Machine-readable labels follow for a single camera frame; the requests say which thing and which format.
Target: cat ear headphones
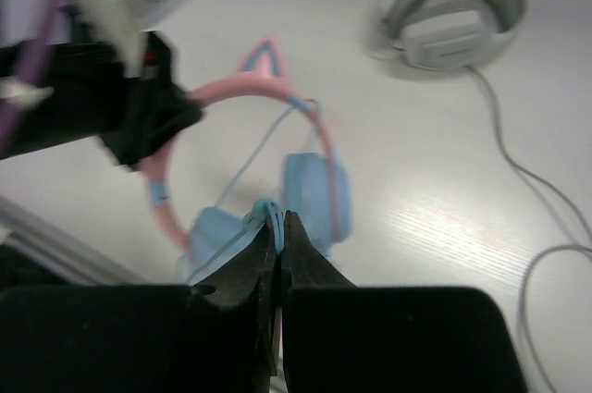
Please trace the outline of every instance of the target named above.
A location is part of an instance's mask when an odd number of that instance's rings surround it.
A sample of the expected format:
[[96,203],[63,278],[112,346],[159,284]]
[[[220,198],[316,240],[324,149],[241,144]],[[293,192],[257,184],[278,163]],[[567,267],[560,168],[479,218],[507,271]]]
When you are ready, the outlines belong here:
[[350,189],[347,172],[337,159],[327,126],[316,107],[296,93],[272,38],[263,39],[226,79],[204,85],[190,98],[203,109],[243,95],[261,95],[289,104],[313,124],[325,157],[319,154],[289,154],[284,160],[281,206],[257,201],[240,218],[218,206],[203,209],[190,232],[185,232],[173,214],[167,168],[175,138],[142,163],[155,217],[160,227],[189,256],[194,275],[215,271],[246,248],[266,222],[271,222],[276,250],[283,248],[283,210],[297,213],[313,245],[324,255],[329,247],[351,233]]
[[413,67],[452,69],[475,65],[498,55],[514,38],[526,0],[483,0],[498,27],[487,25],[475,4],[450,1],[422,8],[426,0],[380,0],[381,26],[402,45]]

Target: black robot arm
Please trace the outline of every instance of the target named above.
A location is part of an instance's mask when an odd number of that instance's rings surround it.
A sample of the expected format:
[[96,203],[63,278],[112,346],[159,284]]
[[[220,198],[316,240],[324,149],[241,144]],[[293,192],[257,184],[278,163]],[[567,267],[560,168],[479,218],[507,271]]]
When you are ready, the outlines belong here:
[[[120,165],[136,170],[201,119],[201,108],[172,80],[173,56],[159,34],[148,34],[143,75],[127,79],[112,46],[81,40],[88,32],[72,26],[76,40],[55,46],[41,84],[52,94],[27,113],[0,159],[99,136]],[[23,45],[0,49],[1,78],[10,75]]]

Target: blue ear cup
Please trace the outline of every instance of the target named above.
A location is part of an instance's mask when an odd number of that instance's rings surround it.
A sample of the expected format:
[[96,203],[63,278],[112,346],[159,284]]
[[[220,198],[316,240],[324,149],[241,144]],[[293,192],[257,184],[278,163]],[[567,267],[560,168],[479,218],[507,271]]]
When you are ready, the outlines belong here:
[[276,252],[280,253],[284,245],[284,212],[277,203],[257,201],[242,219],[217,207],[203,209],[191,229],[191,251],[203,266],[192,271],[188,282],[199,282],[207,276],[204,270],[215,272],[247,248],[267,219],[271,219]]
[[350,180],[342,164],[336,163],[339,199],[339,238],[333,237],[329,195],[328,161],[315,153],[290,154],[284,160],[283,206],[297,213],[313,246],[326,257],[333,243],[352,233]]

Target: white desk surface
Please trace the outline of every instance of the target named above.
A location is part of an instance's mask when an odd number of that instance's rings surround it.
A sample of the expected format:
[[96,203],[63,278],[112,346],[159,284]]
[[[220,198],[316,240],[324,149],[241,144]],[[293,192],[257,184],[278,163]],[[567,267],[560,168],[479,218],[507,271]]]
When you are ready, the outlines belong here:
[[[592,0],[529,2],[519,38],[483,72],[499,93],[512,153],[592,217]],[[177,46],[177,80],[189,89],[227,76],[273,32],[297,89],[324,105],[351,174],[355,230],[334,253],[343,274],[359,285],[479,287],[516,336],[526,263],[567,239],[500,158],[486,100],[466,73],[402,79],[364,54],[373,4],[191,0],[160,29]],[[14,12],[16,38],[25,33],[15,18],[30,21],[30,11]],[[283,109],[243,98],[216,105],[187,129],[171,170],[185,225],[215,200]],[[301,146],[306,129],[297,116],[285,123],[232,194],[230,209],[242,214],[277,194],[281,160]],[[0,192],[148,278],[174,279],[178,253],[148,210],[142,179],[113,167],[97,140],[4,161]],[[567,253],[549,258],[533,281],[536,345],[565,393],[592,391],[591,270]]]

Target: pink headphones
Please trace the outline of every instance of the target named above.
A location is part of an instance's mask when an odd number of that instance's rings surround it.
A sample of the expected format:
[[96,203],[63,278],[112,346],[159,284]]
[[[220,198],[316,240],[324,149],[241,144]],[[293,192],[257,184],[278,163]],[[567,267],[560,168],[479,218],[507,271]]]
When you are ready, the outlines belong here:
[[[298,97],[293,90],[284,63],[280,60],[278,49],[273,38],[267,37],[257,44],[242,61],[235,74],[226,79],[204,85],[192,92],[190,98],[202,108],[206,108],[211,104],[243,95],[261,95],[290,104],[300,110],[311,123],[315,125],[317,135],[325,153],[325,158],[321,158],[317,156],[317,154],[304,155],[307,155],[307,159],[314,159],[314,164],[309,166],[311,169],[326,170],[322,177],[319,177],[318,173],[316,173],[313,178],[315,182],[312,183],[316,183],[317,190],[314,192],[318,192],[318,184],[322,183],[319,182],[319,180],[326,182],[323,185],[328,186],[328,212],[316,213],[313,217],[316,218],[317,221],[321,220],[325,223],[329,219],[330,231],[328,235],[330,236],[331,243],[344,240],[349,235],[350,230],[349,183],[347,176],[343,167],[337,163],[327,127],[319,116],[318,111],[315,110],[315,106]],[[203,258],[200,259],[202,253],[200,252],[197,243],[199,240],[195,238],[195,231],[187,233],[179,225],[168,198],[167,167],[174,144],[175,138],[165,144],[153,156],[144,159],[142,161],[142,172],[147,178],[148,191],[152,199],[154,214],[160,227],[187,255],[191,257],[194,264],[197,264],[203,260]],[[322,161],[323,164],[315,166],[319,161]],[[291,177],[289,178],[289,181],[293,182],[294,177],[298,178],[298,174],[300,173],[290,173]],[[290,189],[287,190],[285,194],[296,194],[297,191],[295,192],[292,187],[293,184],[290,184]],[[298,200],[301,199],[299,194],[296,194],[295,197]],[[291,204],[300,205],[300,207],[303,206],[302,203]],[[283,206],[283,208],[294,211],[294,208],[290,206]],[[320,228],[311,226],[311,230],[315,229]],[[220,243],[216,246],[219,248],[222,245],[223,244]]]

